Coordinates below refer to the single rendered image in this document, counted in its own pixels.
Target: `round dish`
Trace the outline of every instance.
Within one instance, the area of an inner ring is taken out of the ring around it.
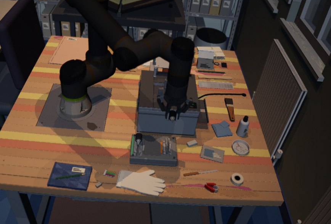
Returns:
[[[232,149],[239,155],[246,155],[249,153],[248,143],[241,139],[237,139],[232,143]]]

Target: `chair seat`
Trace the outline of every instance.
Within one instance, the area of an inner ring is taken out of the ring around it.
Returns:
[[[0,61],[0,115],[9,115],[20,92],[14,85],[7,63]]]

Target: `white tape roll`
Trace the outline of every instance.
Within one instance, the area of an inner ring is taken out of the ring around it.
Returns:
[[[244,182],[244,178],[241,174],[239,173],[234,173],[231,176],[231,182],[235,185],[241,185]]]

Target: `office chair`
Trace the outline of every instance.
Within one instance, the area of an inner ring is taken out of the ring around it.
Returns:
[[[34,0],[18,0],[0,21],[0,127],[45,47]]]

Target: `red clip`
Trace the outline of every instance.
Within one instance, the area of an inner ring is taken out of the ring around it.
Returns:
[[[206,183],[204,187],[212,193],[217,193],[219,190],[219,187],[215,183]]]

